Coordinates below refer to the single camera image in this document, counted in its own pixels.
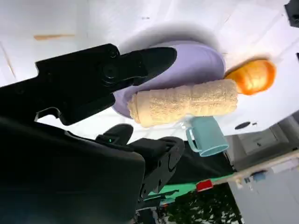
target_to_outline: lavender plate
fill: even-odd
[[[224,59],[211,47],[190,41],[162,43],[155,47],[175,48],[178,53],[177,59],[168,70],[159,76],[139,86],[130,86],[114,92],[115,104],[112,107],[127,118],[131,118],[127,107],[128,101],[136,92],[169,89],[223,79]]]

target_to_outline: white table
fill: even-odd
[[[239,96],[235,112],[217,116],[225,135],[264,130],[299,109],[299,28],[288,24],[288,0],[13,0],[1,4],[0,84],[37,75],[34,61],[79,49],[113,43],[122,53],[169,40],[192,39],[221,52],[227,68],[253,56],[269,56],[278,74],[268,91]],[[36,41],[34,35],[72,37]],[[13,72],[7,66],[9,58]],[[250,121],[248,127],[235,130]],[[42,122],[61,126],[53,118]],[[180,124],[142,128],[111,108],[73,126],[74,133],[94,138],[113,125],[130,123],[132,139],[178,136]]]

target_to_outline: teal mug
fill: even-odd
[[[223,152],[228,148],[228,142],[214,117],[194,117],[189,122],[191,127],[186,130],[186,135],[192,151],[205,157]]]

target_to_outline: beige towel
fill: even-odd
[[[237,105],[236,82],[218,80],[194,86],[141,91],[128,103],[131,117],[143,127],[167,124],[193,116],[230,113]]]

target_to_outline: orange fruit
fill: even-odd
[[[225,78],[237,83],[238,93],[253,95],[269,89],[274,83],[275,65],[268,60],[254,60],[246,63]]]

